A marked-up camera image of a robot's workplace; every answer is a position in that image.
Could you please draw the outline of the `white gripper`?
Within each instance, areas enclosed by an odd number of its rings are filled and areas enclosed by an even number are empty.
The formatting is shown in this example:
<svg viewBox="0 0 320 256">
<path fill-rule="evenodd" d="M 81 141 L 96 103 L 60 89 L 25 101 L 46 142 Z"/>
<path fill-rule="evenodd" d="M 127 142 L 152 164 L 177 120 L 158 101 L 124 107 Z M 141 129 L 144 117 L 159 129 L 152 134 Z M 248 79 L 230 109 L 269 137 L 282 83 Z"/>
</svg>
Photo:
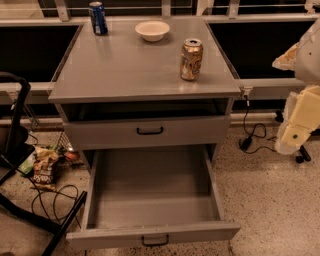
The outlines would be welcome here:
<svg viewBox="0 0 320 256">
<path fill-rule="evenodd" d="M 286 100 L 283 117 L 275 150 L 283 155 L 291 155 L 320 126 L 320 86 L 307 86 L 300 93 L 291 92 Z"/>
</svg>

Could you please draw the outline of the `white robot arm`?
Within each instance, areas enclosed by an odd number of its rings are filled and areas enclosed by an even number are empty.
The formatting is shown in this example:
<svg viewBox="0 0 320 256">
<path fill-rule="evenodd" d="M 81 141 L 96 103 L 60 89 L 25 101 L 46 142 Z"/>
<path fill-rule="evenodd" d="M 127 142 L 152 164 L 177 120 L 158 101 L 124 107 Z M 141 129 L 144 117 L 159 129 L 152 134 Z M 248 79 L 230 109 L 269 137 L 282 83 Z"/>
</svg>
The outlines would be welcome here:
<svg viewBox="0 0 320 256">
<path fill-rule="evenodd" d="M 320 19 L 300 41 L 276 58 L 272 66 L 292 70 L 306 88 L 291 92 L 286 100 L 284 121 L 280 125 L 275 150 L 283 155 L 298 151 L 320 126 Z"/>
</svg>

